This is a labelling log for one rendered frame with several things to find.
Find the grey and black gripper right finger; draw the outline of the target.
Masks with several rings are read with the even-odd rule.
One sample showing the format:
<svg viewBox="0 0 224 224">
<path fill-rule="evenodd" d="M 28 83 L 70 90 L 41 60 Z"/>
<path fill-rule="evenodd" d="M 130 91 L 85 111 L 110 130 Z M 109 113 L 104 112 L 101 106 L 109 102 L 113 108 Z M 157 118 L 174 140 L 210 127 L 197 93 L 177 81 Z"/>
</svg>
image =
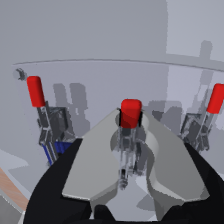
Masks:
<svg viewBox="0 0 224 224">
<path fill-rule="evenodd" d="M 138 124 L 147 134 L 146 185 L 157 221 L 180 205 L 184 219 L 224 224 L 224 181 L 219 174 L 189 143 L 143 109 Z"/>
</svg>

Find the blue rectangular block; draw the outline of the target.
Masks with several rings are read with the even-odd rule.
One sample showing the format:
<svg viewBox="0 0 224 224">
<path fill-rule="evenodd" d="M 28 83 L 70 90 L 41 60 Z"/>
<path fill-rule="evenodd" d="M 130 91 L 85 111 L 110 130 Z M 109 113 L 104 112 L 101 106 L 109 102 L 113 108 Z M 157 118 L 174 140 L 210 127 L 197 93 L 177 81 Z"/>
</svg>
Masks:
<svg viewBox="0 0 224 224">
<path fill-rule="evenodd" d="M 57 153 L 64 153 L 64 151 L 75 141 L 76 139 L 72 139 L 72 138 L 63 138 L 63 140 L 61 142 L 58 142 L 58 141 L 55 141 L 55 147 L 56 147 L 56 150 L 57 150 Z M 47 152 L 47 149 L 46 149 L 46 146 L 44 146 L 42 144 L 43 148 L 44 148 L 44 151 L 46 153 L 46 156 L 48 158 L 48 161 L 50 163 L 50 165 L 52 164 L 51 162 L 51 159 L 50 159 L 50 156 Z"/>
</svg>

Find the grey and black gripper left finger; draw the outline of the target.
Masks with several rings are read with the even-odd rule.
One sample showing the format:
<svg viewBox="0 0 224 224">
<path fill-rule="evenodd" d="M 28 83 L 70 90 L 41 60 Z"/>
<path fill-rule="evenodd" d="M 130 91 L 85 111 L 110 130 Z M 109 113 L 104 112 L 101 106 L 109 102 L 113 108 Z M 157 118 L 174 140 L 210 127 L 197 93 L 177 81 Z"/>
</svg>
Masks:
<svg viewBox="0 0 224 224">
<path fill-rule="evenodd" d="M 94 217 L 96 205 L 117 195 L 117 146 L 121 108 L 116 108 L 77 138 L 37 183 L 23 224 L 68 224 Z"/>
</svg>

